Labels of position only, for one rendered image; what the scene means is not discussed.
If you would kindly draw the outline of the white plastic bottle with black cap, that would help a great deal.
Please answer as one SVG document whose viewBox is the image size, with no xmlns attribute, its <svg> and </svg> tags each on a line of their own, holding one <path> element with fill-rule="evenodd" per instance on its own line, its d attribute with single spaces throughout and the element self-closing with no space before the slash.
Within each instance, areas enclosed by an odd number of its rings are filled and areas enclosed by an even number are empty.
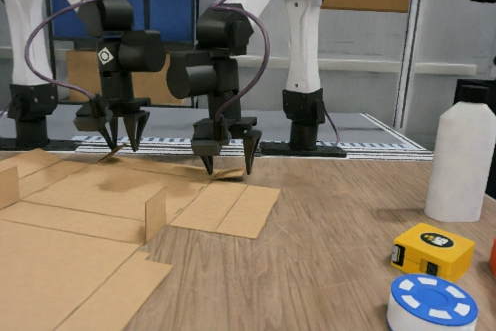
<svg viewBox="0 0 496 331">
<path fill-rule="evenodd" d="M 460 102 L 440 116 L 424 213 L 443 222 L 480 216 L 496 140 L 489 88 L 462 85 Z"/>
</svg>

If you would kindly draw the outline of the blue and white tape spool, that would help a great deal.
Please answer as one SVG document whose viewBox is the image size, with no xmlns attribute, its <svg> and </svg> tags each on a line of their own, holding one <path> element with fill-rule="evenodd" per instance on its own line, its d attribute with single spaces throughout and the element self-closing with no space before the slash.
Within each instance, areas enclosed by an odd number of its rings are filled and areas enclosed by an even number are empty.
<svg viewBox="0 0 496 331">
<path fill-rule="evenodd" d="M 391 331 L 474 331 L 478 306 L 459 286 L 430 275 L 408 274 L 391 285 Z"/>
</svg>

